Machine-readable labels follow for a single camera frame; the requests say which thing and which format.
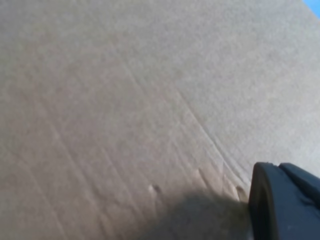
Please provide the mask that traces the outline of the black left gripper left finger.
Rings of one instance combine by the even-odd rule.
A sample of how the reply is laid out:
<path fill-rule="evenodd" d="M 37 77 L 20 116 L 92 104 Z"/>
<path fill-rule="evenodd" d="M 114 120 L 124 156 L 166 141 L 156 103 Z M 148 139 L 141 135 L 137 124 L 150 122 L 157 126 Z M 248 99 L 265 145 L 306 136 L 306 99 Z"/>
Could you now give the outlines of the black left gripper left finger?
<path fill-rule="evenodd" d="M 272 163 L 253 167 L 248 208 L 256 240 L 318 240 L 320 208 Z"/>

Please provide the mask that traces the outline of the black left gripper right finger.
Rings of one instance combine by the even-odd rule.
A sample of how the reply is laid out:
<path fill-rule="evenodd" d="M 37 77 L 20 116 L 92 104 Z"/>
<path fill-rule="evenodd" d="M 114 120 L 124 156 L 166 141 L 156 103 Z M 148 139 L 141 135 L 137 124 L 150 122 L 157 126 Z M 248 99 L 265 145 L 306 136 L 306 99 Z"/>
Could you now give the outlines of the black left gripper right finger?
<path fill-rule="evenodd" d="M 299 190 L 320 208 L 320 178 L 292 164 L 281 163 L 279 168 L 291 179 Z"/>

